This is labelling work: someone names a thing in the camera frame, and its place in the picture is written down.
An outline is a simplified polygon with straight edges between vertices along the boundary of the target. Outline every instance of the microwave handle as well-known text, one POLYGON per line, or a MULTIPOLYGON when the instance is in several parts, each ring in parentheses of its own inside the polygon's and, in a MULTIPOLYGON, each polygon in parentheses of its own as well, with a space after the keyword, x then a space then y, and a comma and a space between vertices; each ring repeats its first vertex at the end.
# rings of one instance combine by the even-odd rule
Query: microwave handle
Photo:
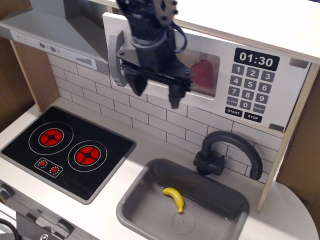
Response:
POLYGON ((124 31, 118 28, 113 29, 109 35, 108 59, 111 76, 115 84, 120 87, 125 87, 128 83, 125 75, 122 74, 120 59, 117 57, 117 52, 124 43, 124 31))

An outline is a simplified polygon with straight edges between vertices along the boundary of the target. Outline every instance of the yellow banana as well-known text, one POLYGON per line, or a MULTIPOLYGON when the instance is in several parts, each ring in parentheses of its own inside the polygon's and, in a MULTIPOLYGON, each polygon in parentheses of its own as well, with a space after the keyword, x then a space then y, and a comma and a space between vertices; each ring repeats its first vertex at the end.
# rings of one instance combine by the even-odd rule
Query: yellow banana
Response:
POLYGON ((181 214, 184 211, 185 201, 177 189, 173 187, 167 187, 163 189, 162 193, 174 199, 175 204, 178 207, 178 213, 181 214))

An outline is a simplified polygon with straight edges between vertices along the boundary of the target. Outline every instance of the white tile backsplash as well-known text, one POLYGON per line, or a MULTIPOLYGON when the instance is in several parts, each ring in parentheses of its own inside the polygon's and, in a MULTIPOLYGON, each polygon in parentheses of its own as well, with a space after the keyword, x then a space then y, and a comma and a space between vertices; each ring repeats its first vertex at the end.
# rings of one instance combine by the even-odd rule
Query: white tile backsplash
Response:
POLYGON ((167 141, 167 133, 165 131, 162 131, 158 128, 155 128, 151 125, 145 124, 141 121, 132 119, 132 126, 134 129, 139 129, 149 135, 152 135, 154 137, 157 137, 158 139, 161 139, 163 141, 167 141))
POLYGON ((148 95, 148 103, 157 105, 163 109, 167 109, 170 110, 171 112, 174 112, 176 114, 180 114, 183 116, 187 116, 187 109, 188 106, 183 104, 183 103, 179 103, 179 108, 177 109, 172 109, 171 108, 171 103, 167 100, 167 99, 163 99, 161 97, 157 97, 157 96, 152 96, 152 95, 148 95))
POLYGON ((69 101, 72 101, 71 92, 64 90, 60 87, 58 87, 58 91, 61 97, 68 99, 69 101))
POLYGON ((204 138, 205 138, 205 136, 203 136, 203 135, 200 135, 200 134, 195 133, 193 131, 190 131, 188 129, 186 130, 185 139, 189 142, 192 142, 194 144, 201 146, 204 138))
POLYGON ((173 145, 176 145, 177 147, 180 147, 182 149, 185 149, 189 151, 190 153, 197 154, 197 152, 201 151, 201 146, 196 145, 192 142, 189 142, 187 140, 184 140, 182 138, 179 138, 177 136, 174 136, 170 133, 167 133, 166 136, 167 142, 173 145))
POLYGON ((71 93, 72 101, 101 114, 100 105, 84 97, 71 93))
POLYGON ((63 79, 63 80, 67 80, 66 75, 65 75, 65 71, 62 68, 51 65, 51 69, 52 69, 54 76, 56 76, 57 78, 63 79))
POLYGON ((77 65, 74 62, 65 60, 63 58, 51 54, 47 54, 47 56, 51 65, 67 70, 71 73, 78 74, 77 65))
POLYGON ((231 170, 236 171, 236 172, 243 174, 243 175, 246 174, 246 171, 248 168, 248 166, 246 164, 243 164, 242 162, 233 160, 228 157, 225 157, 224 159, 225 159, 225 166, 228 169, 231 169, 231 170))
POLYGON ((111 87, 111 84, 110 84, 110 77, 107 76, 107 75, 104 75, 100 72, 97 72, 93 69, 90 69, 90 68, 87 68, 87 67, 84 67, 84 66, 81 66, 79 64, 76 65, 77 69, 78 69, 78 72, 79 72, 79 75, 86 78, 86 79, 90 79, 96 83, 99 83, 99 84, 102 84, 102 85, 105 85, 107 87, 111 87))
POLYGON ((83 94, 86 99, 91 100, 92 102, 100 104, 109 109, 115 110, 115 104, 112 99, 102 96, 96 92, 90 91, 85 88, 83 89, 83 94))
POLYGON ((167 111, 167 121, 203 136, 208 132, 207 125, 172 111, 167 111))
POLYGON ((124 94, 123 92, 101 85, 100 83, 96 83, 96 90, 98 94, 130 106, 129 96, 127 94, 124 94))
POLYGON ((114 102, 114 108, 117 112, 127 115, 128 117, 139 120, 145 124, 148 123, 148 114, 145 112, 139 111, 117 101, 114 102))
POLYGON ((233 126, 233 121, 193 106, 188 106, 187 117, 222 131, 231 132, 233 126))
POLYGON ((150 114, 162 120, 167 119, 167 111, 159 106, 153 105, 149 102, 140 100, 133 96, 130 96, 130 106, 134 109, 138 109, 144 113, 150 114))
POLYGON ((73 94, 77 94, 78 96, 81 96, 81 97, 84 97, 84 91, 82 89, 82 87, 78 86, 78 85, 75 85, 71 82, 68 82, 66 80, 63 80, 61 78, 58 78, 58 77, 54 77, 55 79, 55 82, 56 82, 56 85, 58 86, 58 88, 61 88, 63 90, 66 90, 70 93, 73 93, 73 94))
POLYGON ((269 149, 278 151, 282 142, 282 138, 267 134, 263 131, 235 122, 232 132, 240 135, 248 141, 255 142, 269 149))
POLYGON ((169 134, 175 135, 179 138, 185 139, 186 138, 186 129, 183 127, 174 125, 170 122, 157 118, 155 116, 149 115, 149 125, 163 130, 169 134))
MULTIPOLYGON (((107 75, 57 56, 48 54, 48 58, 61 97, 191 153, 201 150, 203 139, 211 132, 240 135, 260 154, 263 173, 259 181, 266 182, 281 137, 182 103, 178 109, 171 109, 167 99, 145 93, 136 96, 130 88, 115 85, 107 75)), ((249 176, 251 162, 240 149, 225 142, 215 142, 211 149, 226 156, 226 168, 249 176)))
POLYGON ((78 85, 84 89, 88 89, 93 92, 97 92, 96 84, 94 81, 89 80, 85 77, 79 76, 69 71, 64 71, 66 80, 70 83, 78 85))
POLYGON ((102 115, 107 116, 111 119, 114 119, 116 121, 119 121, 123 124, 126 124, 126 125, 132 127, 132 118, 131 117, 126 116, 118 111, 107 108, 105 106, 100 106, 100 108, 101 108, 102 115))

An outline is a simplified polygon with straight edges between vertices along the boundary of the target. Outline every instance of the faucet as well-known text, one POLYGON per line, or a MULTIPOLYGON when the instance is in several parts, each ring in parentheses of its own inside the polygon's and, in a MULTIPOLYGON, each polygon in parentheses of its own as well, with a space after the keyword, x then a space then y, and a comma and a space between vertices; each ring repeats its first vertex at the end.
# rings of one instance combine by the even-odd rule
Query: faucet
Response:
POLYGON ((225 166, 225 156, 215 153, 211 150, 215 142, 227 142, 241 149, 251 162, 250 178, 259 180, 262 175, 262 160, 257 150, 244 138, 228 131, 215 131, 209 133, 202 142, 201 151, 199 151, 193 161, 196 170, 201 175, 210 173, 221 175, 225 166))

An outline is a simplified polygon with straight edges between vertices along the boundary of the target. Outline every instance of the sink drain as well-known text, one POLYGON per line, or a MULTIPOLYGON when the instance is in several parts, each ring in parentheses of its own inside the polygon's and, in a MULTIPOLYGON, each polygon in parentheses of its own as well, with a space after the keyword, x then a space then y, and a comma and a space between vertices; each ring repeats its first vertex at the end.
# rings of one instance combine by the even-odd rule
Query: sink drain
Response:
POLYGON ((179 235, 186 235, 191 233, 196 226, 196 218, 191 213, 184 211, 183 213, 176 213, 168 219, 170 229, 179 235))

